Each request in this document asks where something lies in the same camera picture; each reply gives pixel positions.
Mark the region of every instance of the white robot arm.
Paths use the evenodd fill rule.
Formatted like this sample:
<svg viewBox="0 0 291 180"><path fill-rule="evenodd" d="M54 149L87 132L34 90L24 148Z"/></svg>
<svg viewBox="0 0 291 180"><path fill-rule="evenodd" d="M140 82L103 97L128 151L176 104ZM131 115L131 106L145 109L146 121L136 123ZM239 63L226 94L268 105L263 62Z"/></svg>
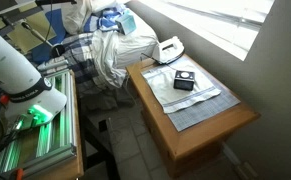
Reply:
<svg viewBox="0 0 291 180"><path fill-rule="evenodd" d="M50 122L67 101L50 82L0 36L0 88L10 97L5 116L15 120L30 115L34 120L23 122L23 129Z"/></svg>

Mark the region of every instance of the small wooden table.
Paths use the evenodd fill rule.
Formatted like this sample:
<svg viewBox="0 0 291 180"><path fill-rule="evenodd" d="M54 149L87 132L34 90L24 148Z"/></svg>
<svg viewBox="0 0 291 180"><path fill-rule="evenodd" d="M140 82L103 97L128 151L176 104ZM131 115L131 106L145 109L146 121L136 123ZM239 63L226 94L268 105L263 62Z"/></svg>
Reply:
<svg viewBox="0 0 291 180"><path fill-rule="evenodd" d="M187 55L183 55L181 58L193 61ZM146 59L128 66L127 72L144 104L142 114L145 123L171 177L177 177L188 170L197 168L217 156L221 150L221 141L239 127L260 117L259 113L216 80L241 102L203 122L178 132L169 117L163 113L162 106L141 74L142 71L155 66L157 63L152 59Z"/></svg>

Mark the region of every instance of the green light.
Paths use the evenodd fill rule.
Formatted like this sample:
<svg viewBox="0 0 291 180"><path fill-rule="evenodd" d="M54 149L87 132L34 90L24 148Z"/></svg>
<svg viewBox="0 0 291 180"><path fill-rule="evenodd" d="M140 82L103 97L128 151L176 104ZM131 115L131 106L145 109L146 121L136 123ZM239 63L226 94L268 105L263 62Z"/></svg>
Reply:
<svg viewBox="0 0 291 180"><path fill-rule="evenodd" d="M16 126L16 130L20 130L21 127L22 127L22 125L23 125L23 120L21 120L21 121L18 122L18 124Z"/></svg>
<svg viewBox="0 0 291 180"><path fill-rule="evenodd" d="M53 117L53 114L48 112L46 109L42 108L40 105L34 105L33 106L34 109L36 109L37 111L39 111L39 114L40 114L40 119L44 119L44 121L41 121L41 123L45 123L49 120L52 119Z"/></svg>

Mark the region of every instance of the small black box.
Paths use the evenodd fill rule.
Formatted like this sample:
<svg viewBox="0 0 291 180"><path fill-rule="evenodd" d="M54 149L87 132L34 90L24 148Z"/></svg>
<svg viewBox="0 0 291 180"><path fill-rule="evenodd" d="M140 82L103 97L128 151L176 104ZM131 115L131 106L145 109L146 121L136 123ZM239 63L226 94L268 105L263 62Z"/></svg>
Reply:
<svg viewBox="0 0 291 180"><path fill-rule="evenodd" d="M174 89L192 91L195 82L195 73L190 71L176 71Z"/></svg>

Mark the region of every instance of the white iron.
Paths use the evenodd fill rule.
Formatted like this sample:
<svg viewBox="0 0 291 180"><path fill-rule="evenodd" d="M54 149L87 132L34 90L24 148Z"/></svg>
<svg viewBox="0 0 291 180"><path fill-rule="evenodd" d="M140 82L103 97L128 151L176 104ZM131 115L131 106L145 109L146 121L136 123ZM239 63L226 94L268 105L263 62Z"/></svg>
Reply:
<svg viewBox="0 0 291 180"><path fill-rule="evenodd" d="M154 48L152 58L160 64L168 64L180 58L184 52L183 43L177 36L174 36L162 43L158 43Z"/></svg>

